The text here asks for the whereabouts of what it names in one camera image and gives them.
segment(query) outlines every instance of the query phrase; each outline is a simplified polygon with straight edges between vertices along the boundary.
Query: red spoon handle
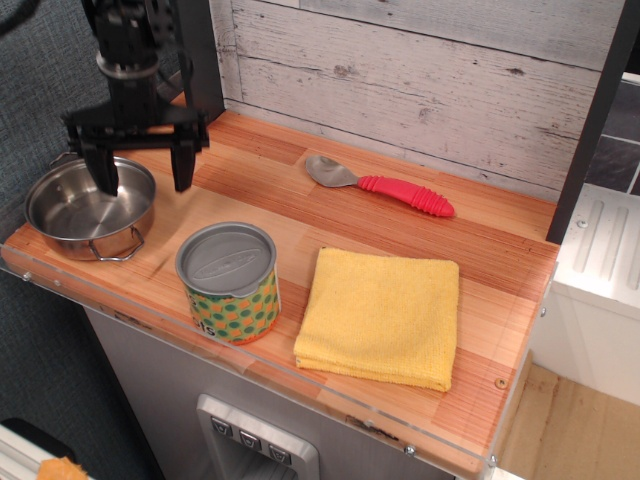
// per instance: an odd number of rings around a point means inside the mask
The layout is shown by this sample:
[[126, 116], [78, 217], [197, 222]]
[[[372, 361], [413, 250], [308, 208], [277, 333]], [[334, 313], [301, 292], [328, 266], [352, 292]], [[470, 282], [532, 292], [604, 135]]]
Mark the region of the red spoon handle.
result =
[[369, 192], [388, 195], [431, 215], [438, 217], [455, 215], [455, 210], [442, 195], [404, 180], [368, 175], [358, 179], [358, 186]]

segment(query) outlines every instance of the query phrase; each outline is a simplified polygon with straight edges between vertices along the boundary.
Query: wooden floor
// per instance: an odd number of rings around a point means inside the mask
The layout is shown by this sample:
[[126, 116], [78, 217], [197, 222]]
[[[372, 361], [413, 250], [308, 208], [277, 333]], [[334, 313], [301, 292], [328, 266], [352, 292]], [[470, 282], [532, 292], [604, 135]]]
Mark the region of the wooden floor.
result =
[[640, 479], [640, 407], [531, 365], [500, 468], [526, 480]]

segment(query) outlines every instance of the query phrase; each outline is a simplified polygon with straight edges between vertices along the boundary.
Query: metal spoon head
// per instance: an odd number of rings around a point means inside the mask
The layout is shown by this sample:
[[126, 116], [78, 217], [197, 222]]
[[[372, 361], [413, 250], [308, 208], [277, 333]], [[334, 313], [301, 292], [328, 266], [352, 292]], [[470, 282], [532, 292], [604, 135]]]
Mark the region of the metal spoon head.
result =
[[322, 155], [308, 157], [305, 166], [311, 178], [325, 187], [345, 187], [358, 183], [358, 177], [347, 167]]

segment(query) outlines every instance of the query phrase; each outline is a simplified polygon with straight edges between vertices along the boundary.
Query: can label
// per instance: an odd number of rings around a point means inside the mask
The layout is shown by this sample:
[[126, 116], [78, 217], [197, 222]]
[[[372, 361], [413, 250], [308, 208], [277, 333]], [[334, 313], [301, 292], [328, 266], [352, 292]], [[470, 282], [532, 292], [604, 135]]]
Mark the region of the can label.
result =
[[186, 287], [196, 326], [207, 335], [241, 345], [266, 334], [280, 313], [275, 268], [247, 297], [203, 295]]

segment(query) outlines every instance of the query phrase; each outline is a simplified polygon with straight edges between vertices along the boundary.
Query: folded yellow cloth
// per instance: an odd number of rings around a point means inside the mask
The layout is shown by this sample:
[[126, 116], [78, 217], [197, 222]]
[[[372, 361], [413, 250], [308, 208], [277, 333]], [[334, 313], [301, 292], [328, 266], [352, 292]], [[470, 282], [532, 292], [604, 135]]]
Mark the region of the folded yellow cloth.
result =
[[323, 248], [294, 346], [300, 368], [451, 388], [459, 269]]

